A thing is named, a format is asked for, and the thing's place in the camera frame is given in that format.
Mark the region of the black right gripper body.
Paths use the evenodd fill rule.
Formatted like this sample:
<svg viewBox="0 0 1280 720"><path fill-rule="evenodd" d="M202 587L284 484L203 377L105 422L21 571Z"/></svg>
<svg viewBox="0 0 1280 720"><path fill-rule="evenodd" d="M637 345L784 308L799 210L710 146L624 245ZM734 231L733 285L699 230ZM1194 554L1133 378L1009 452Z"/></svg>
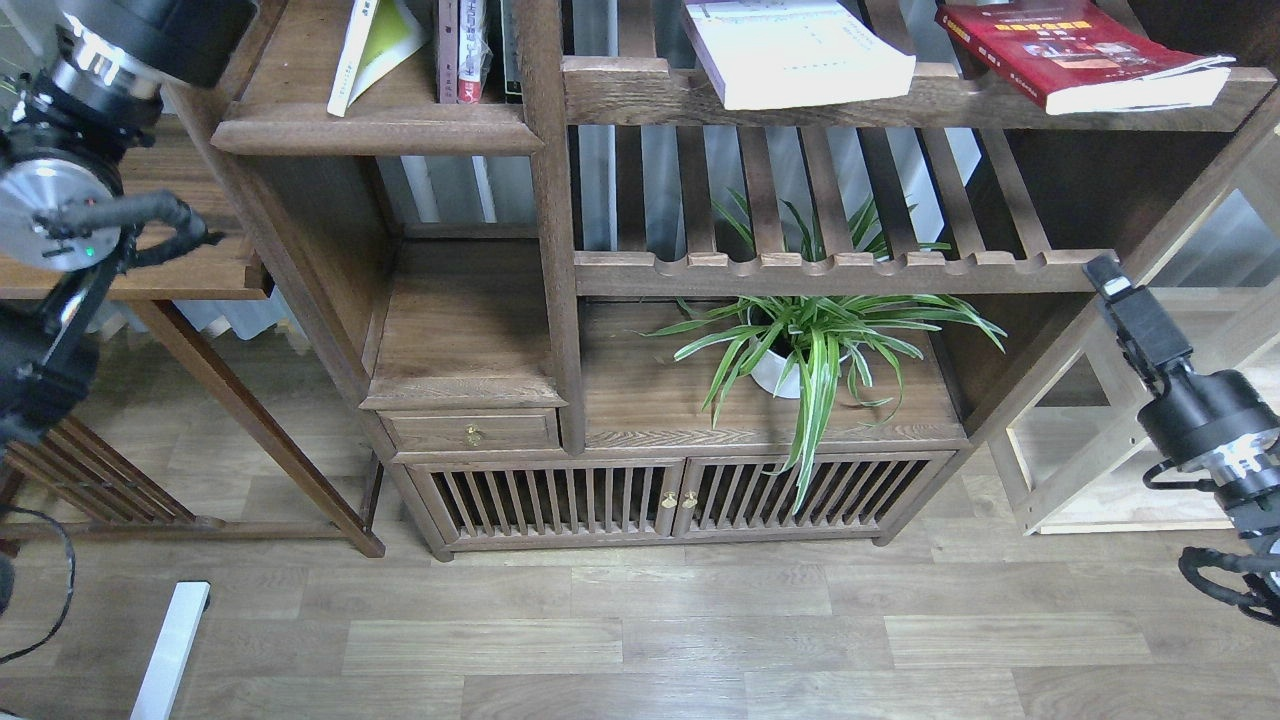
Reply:
<svg viewBox="0 0 1280 720"><path fill-rule="evenodd" d="M1138 421L1167 464L1211 473L1270 464L1277 415L1243 374L1198 373L1190 341L1146 287L1106 287L1105 311L1125 359L1152 395Z"/></svg>

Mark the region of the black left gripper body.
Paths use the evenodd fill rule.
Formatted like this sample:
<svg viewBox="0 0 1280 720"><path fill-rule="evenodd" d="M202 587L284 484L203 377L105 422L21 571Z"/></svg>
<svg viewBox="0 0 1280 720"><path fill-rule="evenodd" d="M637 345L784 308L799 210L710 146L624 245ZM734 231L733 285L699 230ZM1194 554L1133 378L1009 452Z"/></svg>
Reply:
<svg viewBox="0 0 1280 720"><path fill-rule="evenodd" d="M259 9L255 1L58 1L86 47L129 70L211 88Z"/></svg>

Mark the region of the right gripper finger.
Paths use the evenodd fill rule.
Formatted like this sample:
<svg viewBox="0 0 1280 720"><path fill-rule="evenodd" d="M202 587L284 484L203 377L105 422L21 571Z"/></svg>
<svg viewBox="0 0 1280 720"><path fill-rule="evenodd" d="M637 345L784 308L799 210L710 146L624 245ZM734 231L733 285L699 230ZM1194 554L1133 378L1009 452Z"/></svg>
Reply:
<svg viewBox="0 0 1280 720"><path fill-rule="evenodd" d="M1107 255L1097 256L1083 266L1085 278L1105 301L1116 301L1132 292L1132 281L1119 261Z"/></svg>

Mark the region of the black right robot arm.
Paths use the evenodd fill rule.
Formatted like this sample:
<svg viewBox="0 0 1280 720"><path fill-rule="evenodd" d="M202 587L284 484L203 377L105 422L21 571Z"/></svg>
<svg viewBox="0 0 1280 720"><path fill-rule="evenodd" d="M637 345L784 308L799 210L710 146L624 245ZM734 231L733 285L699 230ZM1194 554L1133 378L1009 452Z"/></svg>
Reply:
<svg viewBox="0 0 1280 720"><path fill-rule="evenodd" d="M1115 259L1097 256L1083 272L1126 363L1152 395L1137 419L1162 459L1146 471L1144 486L1212 493L1252 550L1188 547L1178 561L1181 574L1208 597L1277 625L1277 415L1239 372L1198 373L1188 338Z"/></svg>

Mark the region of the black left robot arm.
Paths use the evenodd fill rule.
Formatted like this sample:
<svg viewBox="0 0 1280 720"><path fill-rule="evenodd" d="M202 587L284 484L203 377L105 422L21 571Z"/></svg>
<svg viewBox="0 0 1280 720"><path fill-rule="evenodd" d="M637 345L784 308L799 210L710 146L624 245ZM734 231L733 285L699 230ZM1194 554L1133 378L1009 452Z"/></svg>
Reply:
<svg viewBox="0 0 1280 720"><path fill-rule="evenodd" d="M3 131L3 251L59 272L35 307L3 309L3 443L36 445L90 392L84 334L118 275L221 241L173 192L125 193L119 164L154 142L166 82L210 88L253 1L60 1L58 54L19 82Z"/></svg>

